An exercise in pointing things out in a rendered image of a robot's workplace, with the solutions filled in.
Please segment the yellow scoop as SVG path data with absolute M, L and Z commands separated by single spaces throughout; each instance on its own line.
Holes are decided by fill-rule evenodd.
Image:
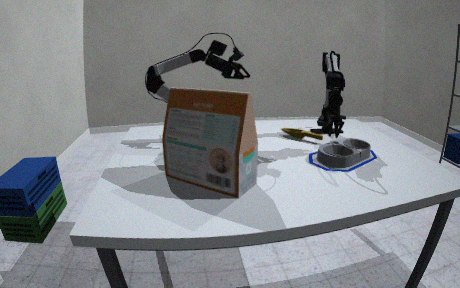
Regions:
M 310 138 L 314 138 L 314 139 L 318 139 L 318 140 L 323 140 L 323 135 L 320 135 L 320 134 L 307 132 L 307 131 L 301 130 L 301 129 L 293 129 L 293 128 L 282 128 L 282 129 L 280 129 L 280 130 L 282 130 L 283 132 L 287 133 L 288 135 L 290 135 L 292 137 L 295 137 L 295 138 L 298 138 L 298 139 L 303 139 L 306 136 L 306 137 L 310 137 Z M 285 130 L 288 130 L 288 131 L 285 131 Z M 297 131 L 297 132 L 293 132 L 293 131 Z

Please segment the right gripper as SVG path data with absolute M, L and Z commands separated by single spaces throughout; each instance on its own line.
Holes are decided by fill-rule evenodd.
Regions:
M 233 50 L 234 54 L 232 56 L 234 56 L 237 52 L 239 52 L 236 48 Z M 215 69 L 219 70 L 219 71 L 223 71 L 222 72 L 222 76 L 224 76 L 224 78 L 228 78 L 228 79 L 244 79 L 244 78 L 250 78 L 250 74 L 245 70 L 245 68 L 240 64 L 236 64 L 236 62 L 233 62 L 233 58 L 232 56 L 229 58 L 228 61 L 224 60 L 224 59 L 218 59 L 215 63 Z M 226 64 L 226 65 L 225 65 Z M 237 67 L 237 68 L 236 68 Z M 231 76 L 231 73 L 233 72 L 233 69 L 235 70 L 235 74 L 234 76 Z M 243 75 L 239 70 L 242 69 L 246 74 L 246 75 Z M 226 71 L 227 70 L 227 71 Z M 226 73 L 225 73 L 226 72 Z M 225 75 L 224 75 L 225 74 Z

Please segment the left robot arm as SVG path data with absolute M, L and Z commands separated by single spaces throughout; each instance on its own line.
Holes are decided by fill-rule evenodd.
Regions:
M 326 57 L 325 57 L 326 56 Z M 331 55 L 332 56 L 332 59 L 333 59 L 333 68 L 334 68 L 334 71 L 339 71 L 339 66 L 340 66 L 340 54 L 336 54 L 334 53 L 334 55 Z M 338 57 L 338 58 L 337 58 Z M 328 62 L 327 62 L 328 61 Z M 338 62 L 338 64 L 337 64 Z M 332 63 L 330 61 L 330 55 L 328 55 L 327 52 L 323 52 L 323 60 L 322 60 L 322 63 L 323 63 L 323 66 L 322 66 L 322 71 L 325 72 L 325 77 L 326 77 L 326 82 L 327 82 L 327 85 L 326 85 L 326 97 L 325 97 L 325 102 L 324 102 L 324 105 L 323 105 L 323 109 L 322 109 L 322 114 L 324 114 L 324 111 L 326 109 L 326 106 L 328 106 L 328 102 L 330 103 L 334 97 L 336 96 L 339 88 L 340 88 L 340 84 L 341 84 L 341 75 L 340 74 L 334 74 L 332 72 Z M 326 64 L 325 64 L 326 63 Z M 338 65 L 338 66 L 337 66 Z M 328 69 L 327 69 L 328 67 Z M 328 76 L 327 76 L 328 75 Z M 336 87 L 336 88 L 330 88 L 330 87 Z M 333 92 L 332 92 L 333 90 Z M 330 93 L 331 93 L 331 97 L 330 97 Z M 331 106 L 335 106 L 335 107 L 339 107 L 342 105 L 343 103 L 343 98 L 341 96 L 341 92 L 339 93 L 340 95 L 337 97 L 337 99 L 335 100 L 334 103 L 332 103 Z M 326 126 L 328 124 L 330 124 L 332 121 L 331 119 L 329 118 L 328 119 L 328 122 L 327 121 L 321 121 L 321 120 L 317 120 L 317 124 L 318 126 L 322 126 L 322 129 L 310 129 L 310 131 L 312 133 L 315 133 L 315 134 L 328 134 L 327 132 L 327 129 L 326 129 Z

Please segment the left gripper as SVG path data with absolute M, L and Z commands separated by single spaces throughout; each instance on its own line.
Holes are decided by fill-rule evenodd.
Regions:
M 331 116 L 331 117 L 330 117 Z M 332 118 L 333 117 L 333 118 Z M 332 128 L 333 128 L 333 123 L 334 123 L 334 128 L 335 128 L 335 137 L 338 138 L 338 135 L 340 133 L 340 130 L 342 129 L 343 125 L 344 125 L 344 122 L 341 121 L 342 119 L 346 119 L 346 116 L 342 116 L 340 115 L 340 106 L 339 107 L 334 107 L 334 106 L 330 106 L 328 108 L 328 115 L 324 115 L 323 114 L 318 118 L 318 120 L 321 120 L 321 121 L 327 121 L 328 122 L 328 119 L 332 119 L 332 122 L 330 123 L 330 131 L 329 131 L 329 126 L 326 126 L 326 129 L 327 129 L 327 132 L 328 132 L 328 135 L 329 137 L 331 136 L 332 134 Z M 337 121 L 338 120 L 338 121 Z M 340 126 L 339 126 L 340 125 Z M 339 129 L 338 129 L 339 127 Z M 338 132 L 337 132 L 338 131 Z

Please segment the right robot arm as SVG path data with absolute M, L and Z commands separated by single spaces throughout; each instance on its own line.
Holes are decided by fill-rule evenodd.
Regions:
M 216 61 L 219 59 L 219 57 L 215 55 L 222 56 L 226 48 L 227 45 L 213 40 L 206 54 L 203 50 L 197 49 L 189 53 L 180 55 L 178 57 L 172 58 L 170 60 L 167 60 L 165 62 L 159 63 L 157 65 L 150 66 L 148 68 L 147 74 L 147 90 L 152 92 L 153 94 L 157 94 L 158 96 L 162 97 L 168 102 L 170 88 L 162 80 L 161 74 L 188 65 L 190 63 L 198 62 L 200 60 L 204 62 L 209 51 L 210 53 L 205 61 L 205 64 L 214 68 Z M 215 55 L 212 55 L 212 53 Z M 234 61 L 238 61 L 243 56 L 244 54 L 242 52 L 237 52 L 234 56 L 232 56 L 232 58 L 234 59 Z M 157 77 L 159 78 L 157 79 Z

